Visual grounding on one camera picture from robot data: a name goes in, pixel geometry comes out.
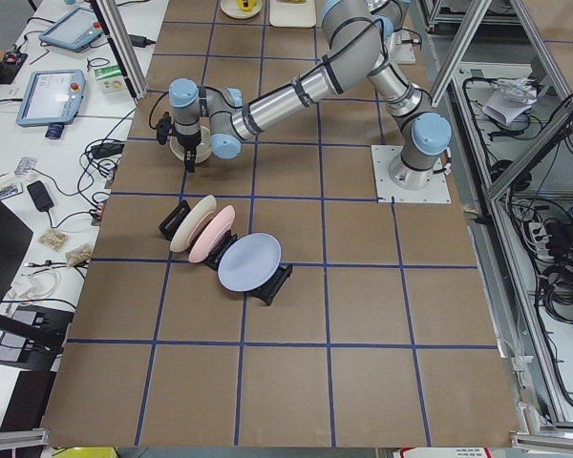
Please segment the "small box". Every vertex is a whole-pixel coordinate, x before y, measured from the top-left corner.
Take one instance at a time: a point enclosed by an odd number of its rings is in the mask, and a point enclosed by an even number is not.
[[[99,84],[103,93],[113,93],[127,89],[125,80],[118,65],[95,69],[95,81]]]

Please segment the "electrical outlet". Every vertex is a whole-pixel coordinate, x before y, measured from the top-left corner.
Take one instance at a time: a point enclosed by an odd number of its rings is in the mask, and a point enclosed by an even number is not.
[[[527,223],[528,239],[533,244],[534,250],[537,253],[537,258],[539,260],[554,260],[550,256],[547,244],[550,242],[550,238],[547,235],[545,226],[542,222],[529,221]]]

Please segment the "blue joint cap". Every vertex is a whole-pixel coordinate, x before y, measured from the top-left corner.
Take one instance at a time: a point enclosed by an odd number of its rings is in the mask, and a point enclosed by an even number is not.
[[[231,95],[231,98],[233,98],[233,104],[238,108],[242,108],[242,93],[240,90],[236,88],[227,88],[227,91]]]
[[[437,113],[421,114],[412,127],[412,140],[420,152],[427,156],[443,153],[450,143],[452,127]]]
[[[233,159],[242,149],[240,140],[228,134],[211,135],[210,144],[212,145],[212,153],[221,159]]]
[[[185,108],[198,98],[198,85],[190,79],[179,78],[170,84],[170,105]]]
[[[373,20],[378,20],[378,19],[382,22],[382,26],[378,25],[378,27],[381,28],[381,31],[384,32],[382,38],[386,40],[389,36],[393,34],[394,25],[391,22],[391,19],[389,19],[388,17],[384,17],[380,14],[375,14],[373,16]]]
[[[340,3],[341,1],[342,0],[326,0],[325,5],[323,5],[323,8],[321,9],[321,24],[325,20],[325,16],[329,12],[329,10],[338,3]]]

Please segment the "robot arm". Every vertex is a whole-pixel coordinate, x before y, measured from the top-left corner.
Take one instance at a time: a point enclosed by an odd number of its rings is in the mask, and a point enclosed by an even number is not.
[[[436,157],[450,140],[450,125],[433,113],[426,93],[391,63],[386,44],[393,35],[393,22],[386,16],[372,16],[368,3],[369,0],[328,0],[322,11],[322,29],[330,52],[308,73],[250,103],[243,104],[239,91],[234,89],[218,91],[197,86],[188,79],[175,80],[169,91],[174,117],[172,131],[186,152],[187,171],[193,170],[195,147],[201,141],[200,117],[210,119],[213,153],[233,158],[240,152],[242,141],[331,94],[350,90],[367,77],[405,136],[400,162],[394,166],[398,174],[395,182],[411,189],[421,187],[419,183],[426,184]],[[374,6],[394,15],[395,9],[390,10],[389,4],[407,6],[408,3],[390,0]],[[403,7],[396,11],[400,16],[393,20],[402,23]]]

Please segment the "light blue plate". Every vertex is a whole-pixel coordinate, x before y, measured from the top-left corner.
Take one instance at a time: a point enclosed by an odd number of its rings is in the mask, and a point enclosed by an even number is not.
[[[268,281],[280,264],[280,243],[269,234],[236,241],[219,264],[219,281],[231,291],[250,291]]]

